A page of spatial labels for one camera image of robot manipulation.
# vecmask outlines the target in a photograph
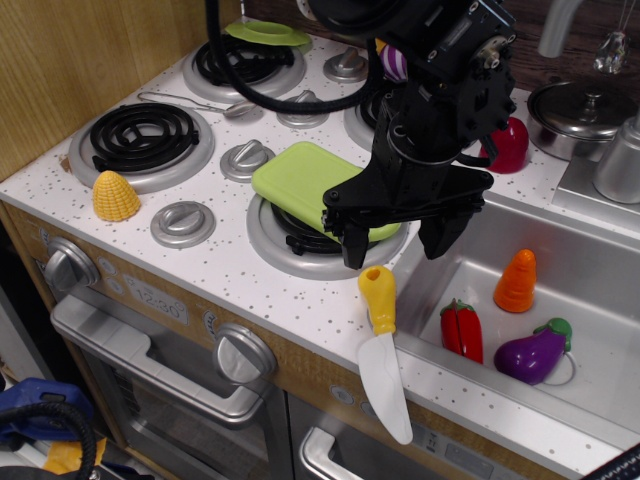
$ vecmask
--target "sink basin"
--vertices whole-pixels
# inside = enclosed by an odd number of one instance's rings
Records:
[[[614,446],[637,443],[640,241],[491,192],[486,200],[445,256],[427,260],[416,238],[395,266],[396,344]],[[535,300],[513,314],[495,305],[493,291],[523,248],[536,255]],[[483,365],[442,347],[440,310],[454,297],[478,313]],[[544,383],[530,386],[496,370],[500,345],[553,317],[571,324],[572,350]]]

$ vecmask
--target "toy knife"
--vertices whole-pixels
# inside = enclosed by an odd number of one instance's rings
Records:
[[[380,422],[398,443],[407,445],[413,439],[413,431],[393,343],[396,331],[395,278],[389,269],[373,266],[360,274],[358,287],[367,302],[376,335],[358,350],[362,384]]]

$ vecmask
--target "pot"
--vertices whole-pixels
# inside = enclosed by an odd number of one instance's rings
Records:
[[[562,160],[599,161],[637,104],[623,93],[584,82],[536,89],[527,102],[529,137],[540,150]]]

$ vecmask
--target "black cable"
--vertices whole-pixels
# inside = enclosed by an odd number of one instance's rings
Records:
[[[68,403],[34,403],[1,411],[0,424],[31,417],[49,417],[60,420],[78,437],[82,446],[82,459],[76,480],[89,480],[96,461],[96,438],[84,413]]]
[[[242,78],[235,72],[222,46],[222,35],[220,32],[220,15],[218,9],[218,0],[205,0],[207,33],[209,35],[209,45],[211,49],[212,60],[218,63],[220,69],[225,73],[229,83],[236,89],[240,95],[250,102],[260,105],[267,110],[278,113],[292,115],[317,115],[322,113],[331,113],[338,110],[344,110],[367,100],[373,95],[383,82],[383,68],[380,58],[376,52],[374,40],[367,40],[367,53],[369,55],[369,74],[367,81],[357,92],[352,93],[343,98],[329,100],[326,102],[291,102],[276,100],[267,97],[249,87]]]
[[[583,480],[632,480],[640,477],[640,443],[597,468]]]

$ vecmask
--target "oven window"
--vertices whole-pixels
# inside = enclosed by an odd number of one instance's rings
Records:
[[[229,480],[271,478],[261,425],[228,430],[119,371],[113,373],[132,419],[145,429]]]

